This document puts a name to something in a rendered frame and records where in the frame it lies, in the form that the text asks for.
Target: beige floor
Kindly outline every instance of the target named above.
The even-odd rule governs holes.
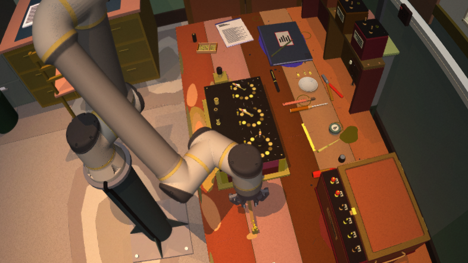
[[[189,136],[175,34],[180,25],[158,29],[161,78],[135,86],[146,103],[142,115],[184,154]],[[87,110],[82,99],[69,104],[76,114]],[[16,110],[18,124],[0,135],[1,262],[131,262],[128,218],[80,174],[83,163],[65,138],[66,109],[34,102]],[[152,172],[133,154],[132,160],[152,196],[168,199]],[[147,262],[208,262],[197,199],[187,203],[193,254]]]

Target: dark green bin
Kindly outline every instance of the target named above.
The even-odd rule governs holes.
[[[10,132],[18,123],[18,113],[0,91],[0,133]]]

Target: sheet of paper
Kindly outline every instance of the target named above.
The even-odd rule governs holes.
[[[217,23],[215,26],[227,48],[254,40],[240,18]]]

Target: white round object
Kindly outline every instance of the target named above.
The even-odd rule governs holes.
[[[305,92],[312,92],[317,90],[319,84],[311,77],[303,77],[299,80],[299,87]]]

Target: metal base plate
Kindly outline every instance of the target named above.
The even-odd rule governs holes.
[[[164,211],[167,218],[188,223],[187,207],[185,203],[178,203],[173,199],[161,200],[157,201],[157,203]],[[134,227],[135,225],[130,221],[129,231],[132,231]],[[156,243],[149,240],[143,233],[131,234],[130,241],[132,244],[133,262],[161,258]],[[188,225],[172,228],[171,236],[161,243],[164,258],[194,253]]]

